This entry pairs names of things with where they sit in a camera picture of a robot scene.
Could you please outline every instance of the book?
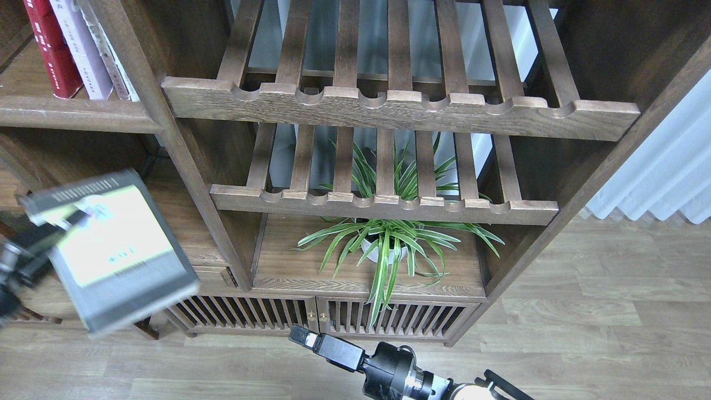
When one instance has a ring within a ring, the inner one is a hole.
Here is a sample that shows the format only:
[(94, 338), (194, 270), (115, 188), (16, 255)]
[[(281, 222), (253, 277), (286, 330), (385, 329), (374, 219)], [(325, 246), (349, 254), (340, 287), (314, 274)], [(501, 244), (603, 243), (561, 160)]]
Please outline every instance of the book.
[(64, 42), (49, 0), (24, 0), (24, 4), (54, 96), (62, 99), (73, 97), (82, 87), (82, 78)]
[(135, 171), (39, 191), (21, 201), (38, 225), (60, 225), (77, 209), (91, 216), (50, 253), (90, 337), (197, 294), (198, 276)]
[(92, 10), (91, 5), (88, 3), (80, 3), (79, 7), (81, 9), (82, 16), (84, 17), (84, 21), (86, 21), (87, 27), (89, 28), (89, 32), (94, 39), (94, 43), (99, 50), (99, 55), (101, 56), (101, 60), (104, 62), (104, 67), (106, 67), (106, 71), (109, 73), (109, 77), (114, 85), (116, 94), (121, 100), (131, 100), (131, 93), (129, 93), (126, 83), (124, 83), (124, 78), (119, 71), (116, 60), (114, 59), (114, 53), (109, 39), (106, 36), (104, 29), (99, 24), (99, 20), (96, 17), (96, 14), (94, 14), (94, 10)]
[(106, 100), (114, 85), (76, 0), (50, 0), (91, 100)]

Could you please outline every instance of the spider plant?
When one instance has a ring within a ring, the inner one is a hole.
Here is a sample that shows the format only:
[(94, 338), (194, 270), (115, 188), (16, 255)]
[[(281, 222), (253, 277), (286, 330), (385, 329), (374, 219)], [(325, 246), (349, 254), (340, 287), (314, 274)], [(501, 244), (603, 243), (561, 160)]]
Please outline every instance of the spider plant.
[[(433, 144), (433, 152), (436, 154), (439, 149), (439, 141), (441, 135), (438, 134)], [(414, 200), (417, 198), (417, 163), (410, 162), (405, 165), (405, 153), (407, 146), (400, 153), (395, 151), (395, 193), (404, 200)], [(444, 178), (445, 174), (453, 169), (453, 164), (456, 158), (452, 157), (445, 162), (436, 166), (434, 170), (435, 181)], [(362, 197), (368, 198), (375, 194), (375, 169), (369, 165), (363, 151), (358, 145), (353, 149), (353, 183), (358, 188)], [(321, 185), (326, 189), (333, 189), (332, 185)], [(458, 190), (459, 185), (456, 182), (447, 182), (437, 185), (437, 191)], [(332, 237), (331, 244), (328, 246), (324, 255), (324, 260), (321, 263), (320, 271), (323, 271), (331, 259), (333, 252), (338, 247), (339, 243), (350, 237), (346, 241), (346, 245), (338, 255), (338, 262), (333, 271), (333, 277), (336, 277), (338, 270), (343, 265), (346, 256), (355, 253), (367, 237), (376, 237), (367, 250), (358, 260), (360, 265), (372, 251), (377, 249), (378, 261), (376, 263), (375, 275), (373, 277), (373, 286), (370, 289), (370, 297), (367, 303), (371, 304), (369, 326), (373, 326), (377, 320), (380, 311), (384, 310), (390, 302), (392, 290), (395, 287), (397, 280), (397, 271), (400, 267), (400, 259), (407, 256), (407, 273), (409, 276), (414, 276), (415, 273), (423, 276), (435, 278), (430, 285), (438, 283), (447, 274), (447, 264), (444, 259), (442, 248), (456, 250), (455, 243), (460, 240), (453, 236), (442, 233), (437, 228), (450, 228), (458, 231), (470, 232), (486, 243), (486, 245), (498, 256), (498, 251), (494, 247), (493, 242), (503, 244), (503, 241), (482, 228), (476, 223), (460, 223), (460, 222), (433, 222), (433, 221), (404, 221), (397, 219), (369, 219), (361, 220), (354, 218), (326, 218), (327, 221), (336, 222), (335, 225), (321, 229), (312, 233), (298, 242), (296, 250), (308, 250), (326, 238)], [(439, 258), (439, 267), (426, 253), (425, 247), (428, 250), (434, 251)], [(388, 258), (390, 251), (393, 253), (392, 266), (388, 268)], [(416, 255), (420, 254), (428, 269), (420, 269), (417, 263)]]

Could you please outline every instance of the wooden shelf board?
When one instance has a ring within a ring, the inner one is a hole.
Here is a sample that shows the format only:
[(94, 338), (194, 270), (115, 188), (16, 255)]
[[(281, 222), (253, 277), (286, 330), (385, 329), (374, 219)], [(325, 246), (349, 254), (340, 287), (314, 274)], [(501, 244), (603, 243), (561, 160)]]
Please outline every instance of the wooden shelf board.
[[(326, 269), (319, 273), (324, 253), (329, 243), (324, 241), (307, 251), (294, 251), (299, 239), (332, 223), (315, 216), (291, 216), (270, 214), (264, 228), (257, 272), (253, 291), (259, 293), (303, 292), (310, 295), (331, 297), (367, 298), (372, 285), (375, 264), (366, 260), (356, 266), (360, 251), (346, 257), (336, 279), (332, 278), (338, 254), (346, 241), (336, 248)], [(447, 272), (437, 285), (426, 286), (432, 278), (407, 275), (407, 261), (398, 270), (397, 284), (392, 300), (417, 298), (442, 302), (484, 302), (486, 296), (481, 280), (481, 265), (476, 254), (473, 236), (448, 232), (462, 240), (458, 251), (444, 249)], [(432, 252), (433, 260), (439, 265), (438, 257)], [(427, 270), (427, 265), (418, 258), (418, 265)]]
[(0, 166), (0, 211), (25, 211), (15, 197), (20, 186), (20, 181), (7, 168)]
[(98, 132), (160, 133), (140, 102), (89, 100), (84, 88), (71, 99), (54, 96), (34, 41), (0, 74), (0, 125)]
[(156, 161), (146, 186), (193, 265), (230, 266), (220, 254), (170, 159)]

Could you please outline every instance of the green leaf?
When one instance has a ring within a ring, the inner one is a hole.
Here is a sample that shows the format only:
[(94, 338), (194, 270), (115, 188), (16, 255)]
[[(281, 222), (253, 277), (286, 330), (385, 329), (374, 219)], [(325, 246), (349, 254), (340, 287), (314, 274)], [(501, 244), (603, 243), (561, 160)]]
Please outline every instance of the green leaf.
[(326, 250), (326, 255), (324, 256), (323, 263), (321, 263), (321, 268), (319, 269), (319, 272), (322, 272), (324, 270), (324, 268), (326, 267), (326, 264), (328, 263), (329, 258), (331, 258), (331, 254), (333, 254), (333, 250), (338, 245), (338, 242), (340, 242), (341, 239), (345, 238), (346, 235), (351, 234), (357, 230), (358, 230), (358, 228), (350, 228), (348, 230), (340, 232), (338, 235), (336, 235), (335, 238), (333, 238), (331, 245), (328, 247), (328, 250)]
[(353, 242), (357, 239), (357, 236), (352, 237), (348, 242), (346, 242), (346, 247), (341, 251), (341, 256), (338, 257), (338, 262), (336, 263), (336, 267), (333, 269), (333, 279), (336, 279), (336, 274), (338, 273), (338, 270), (341, 269), (341, 264), (343, 264), (343, 260), (346, 259), (346, 256), (349, 253), (352, 253), (351, 251), (351, 245)]

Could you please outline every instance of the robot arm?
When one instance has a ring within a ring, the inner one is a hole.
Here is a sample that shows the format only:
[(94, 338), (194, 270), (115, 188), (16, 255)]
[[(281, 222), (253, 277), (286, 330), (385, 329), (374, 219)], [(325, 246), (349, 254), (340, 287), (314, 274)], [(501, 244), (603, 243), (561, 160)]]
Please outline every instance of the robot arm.
[(456, 384), (451, 378), (423, 371), (417, 366), (415, 351), (408, 346), (380, 342), (369, 356), (353, 343), (300, 326), (292, 328), (289, 340), (337, 367), (364, 374), (363, 394), (375, 400), (510, 400), (497, 389), (512, 400), (533, 400), (488, 369), (484, 372), (486, 379), (476, 378), (473, 384)]

